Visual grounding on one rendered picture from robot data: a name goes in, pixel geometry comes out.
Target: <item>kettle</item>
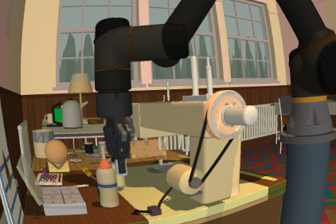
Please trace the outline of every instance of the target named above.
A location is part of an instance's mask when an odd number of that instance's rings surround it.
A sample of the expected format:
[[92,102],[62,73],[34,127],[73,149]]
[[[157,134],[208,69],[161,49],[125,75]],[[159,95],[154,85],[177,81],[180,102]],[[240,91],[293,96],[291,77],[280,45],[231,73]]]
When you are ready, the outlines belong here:
[[88,104],[85,101],[79,104],[75,100],[67,100],[62,107],[62,123],[63,128],[82,128],[83,117],[81,108]]

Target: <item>patterned carpet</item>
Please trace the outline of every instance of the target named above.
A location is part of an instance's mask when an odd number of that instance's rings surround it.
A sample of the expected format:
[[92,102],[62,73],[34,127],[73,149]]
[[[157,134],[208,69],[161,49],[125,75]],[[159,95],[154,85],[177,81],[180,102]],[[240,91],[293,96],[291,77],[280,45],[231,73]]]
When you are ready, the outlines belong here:
[[[273,177],[286,177],[287,149],[283,144],[279,154],[279,143],[275,141],[248,147],[241,152],[241,170],[252,171]],[[336,224],[336,140],[330,144],[329,172],[326,185],[326,196],[321,224]]]

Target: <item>brown ball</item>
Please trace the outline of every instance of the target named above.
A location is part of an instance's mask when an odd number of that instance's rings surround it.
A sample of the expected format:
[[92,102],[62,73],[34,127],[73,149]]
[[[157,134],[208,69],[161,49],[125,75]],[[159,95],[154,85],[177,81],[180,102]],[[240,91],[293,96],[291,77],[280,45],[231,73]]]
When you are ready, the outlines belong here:
[[68,149],[60,140],[51,140],[45,145],[45,156],[51,163],[60,164],[68,158]]

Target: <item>beige sewing machine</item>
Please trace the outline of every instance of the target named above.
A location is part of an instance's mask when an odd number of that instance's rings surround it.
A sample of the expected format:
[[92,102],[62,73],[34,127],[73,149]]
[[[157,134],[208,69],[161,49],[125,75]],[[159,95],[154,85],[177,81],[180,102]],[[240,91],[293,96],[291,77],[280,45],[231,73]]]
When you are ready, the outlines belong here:
[[[202,179],[228,141],[233,141],[204,183],[191,188],[188,179],[206,113],[208,123],[195,176]],[[139,138],[190,136],[191,167],[175,165],[167,173],[167,182],[174,189],[194,195],[190,197],[206,204],[240,193],[240,133],[245,126],[254,124],[257,116],[255,107],[246,106],[241,95],[228,90],[216,92],[204,101],[133,104],[132,119],[135,136]]]

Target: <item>window grid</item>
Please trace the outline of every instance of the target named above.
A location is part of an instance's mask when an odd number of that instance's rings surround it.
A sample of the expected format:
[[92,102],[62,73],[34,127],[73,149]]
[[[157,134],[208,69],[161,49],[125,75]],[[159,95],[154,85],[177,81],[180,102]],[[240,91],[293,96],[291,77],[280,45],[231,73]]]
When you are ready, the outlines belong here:
[[[169,13],[169,17],[172,14],[172,12],[176,9],[173,7],[170,7],[170,0],[168,0],[168,6],[151,6],[149,5],[149,8],[158,8],[158,9],[168,9],[168,13]],[[197,31],[192,40],[193,44],[194,44],[194,55],[196,56],[197,60],[197,71],[198,71],[198,59],[206,59],[207,57],[205,56],[198,56],[198,48],[197,48],[197,39],[196,36],[197,35],[203,35],[203,36],[210,36],[212,37],[212,52],[213,52],[213,57],[209,57],[210,61],[214,60],[214,64],[215,64],[215,74],[216,74],[216,78],[213,78],[213,83],[214,84],[224,84],[224,81],[220,79],[220,74],[219,74],[219,61],[217,59],[217,46],[216,46],[216,32],[215,32],[215,27],[214,27],[214,20],[213,20],[213,14],[212,14],[212,10],[211,9],[208,14],[209,14],[209,18],[210,18],[210,29],[211,32],[202,32],[202,31]],[[173,70],[173,79],[153,79],[153,84],[150,84],[150,86],[161,86],[163,85],[163,83],[166,83],[167,81],[169,81],[171,83],[171,85],[183,85],[183,84],[188,84],[191,81],[190,79],[178,79],[176,78],[176,71],[175,71],[175,66],[172,67]],[[199,84],[206,84],[206,78],[200,78],[199,77]]]
[[[108,17],[111,16],[111,7],[112,6],[130,6],[131,7],[131,22],[132,25],[134,26],[136,24],[136,6],[135,6],[135,0],[131,0],[131,4],[111,4],[111,0],[109,0],[108,4],[85,4],[86,0],[83,0],[83,4],[81,5],[64,5],[63,6],[63,0],[60,0],[60,11],[59,11],[59,17],[58,17],[58,32],[57,32],[57,86],[53,90],[64,90],[68,89],[69,82],[60,82],[60,61],[63,60],[81,60],[81,72],[84,71],[84,60],[89,60],[89,59],[94,59],[94,56],[92,57],[84,57],[84,40],[85,40],[85,35],[86,33],[95,33],[95,28],[84,28],[84,14],[85,14],[85,7],[86,6],[108,6]],[[62,8],[64,7],[75,7],[75,6],[82,6],[83,7],[83,12],[82,12],[82,24],[81,28],[79,29],[62,29],[61,28],[61,13],[62,13]],[[60,37],[61,34],[65,33],[81,33],[81,46],[80,46],[80,57],[77,55],[75,57],[61,57],[60,54]],[[145,85],[139,81],[139,73],[138,73],[138,62],[131,62],[131,67],[133,70],[133,80],[132,82],[132,87],[144,87]],[[95,88],[95,81],[91,81],[92,88]]]
[[[246,2],[244,0],[231,0],[233,1],[233,6],[234,6],[234,10],[235,10],[235,14],[236,16],[232,16],[232,15],[229,15],[229,14],[225,14],[225,17],[231,17],[231,18],[235,18],[236,19],[236,24],[237,24],[237,29],[238,29],[238,36],[236,35],[229,35],[227,34],[227,38],[232,38],[232,39],[237,39],[239,41],[239,45],[240,45],[240,55],[241,55],[241,59],[235,59],[235,58],[231,58],[230,55],[229,55],[229,60],[230,61],[241,61],[241,66],[242,66],[242,72],[243,72],[243,77],[242,79],[245,78],[245,71],[244,71],[244,61],[256,61],[256,65],[257,65],[257,72],[258,72],[258,79],[266,79],[266,78],[260,78],[260,66],[259,66],[259,62],[269,62],[269,66],[270,66],[270,78],[273,77],[273,71],[272,71],[272,57],[271,57],[271,50],[270,50],[270,41],[269,41],[269,36],[268,36],[268,28],[266,26],[266,18],[265,18],[265,13],[264,13],[264,7],[261,6],[261,5],[258,5],[254,2]],[[251,14],[251,19],[249,18],[243,18],[243,17],[238,17],[238,13],[237,13],[237,9],[236,9],[236,2],[243,2],[245,4],[248,4],[248,9],[250,11],[250,14]],[[251,8],[251,5],[254,5],[254,6],[258,6],[258,7],[261,7],[262,9],[262,14],[263,14],[263,21],[259,21],[259,20],[254,20],[253,19],[253,14],[252,14],[252,8]],[[239,19],[244,19],[244,20],[249,20],[252,22],[252,29],[253,29],[253,36],[254,37],[243,37],[240,35],[240,27],[239,27],[239,21],[238,21],[238,18]],[[259,23],[263,23],[264,24],[264,28],[265,28],[265,35],[266,35],[266,39],[259,39],[256,37],[256,31],[255,31],[255,24],[254,22],[259,22]],[[263,43],[267,43],[268,45],[268,61],[263,61],[263,60],[260,60],[259,59],[259,55],[258,55],[258,50],[256,49],[256,59],[247,59],[247,58],[243,58],[243,47],[242,47],[242,40],[249,40],[249,41],[254,41],[254,44],[255,44],[255,47],[257,48],[257,42],[263,42]]]

